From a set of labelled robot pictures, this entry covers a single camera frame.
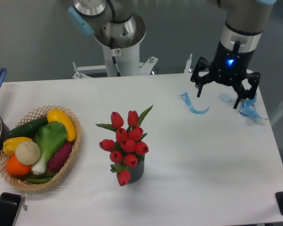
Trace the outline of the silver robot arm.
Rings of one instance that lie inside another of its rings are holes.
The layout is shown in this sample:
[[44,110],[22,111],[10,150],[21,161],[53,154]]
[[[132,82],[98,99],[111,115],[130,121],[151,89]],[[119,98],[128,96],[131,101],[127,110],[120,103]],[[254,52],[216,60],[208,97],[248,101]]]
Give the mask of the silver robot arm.
[[[198,90],[211,82],[233,87],[237,101],[254,99],[260,73],[247,67],[272,11],[272,0],[216,0],[227,11],[225,26],[212,62],[200,57],[191,75]],[[129,0],[75,0],[68,9],[73,24],[84,34],[93,34],[102,45],[109,77],[139,74],[139,55],[123,60],[126,49],[138,46],[146,28],[132,11]]]

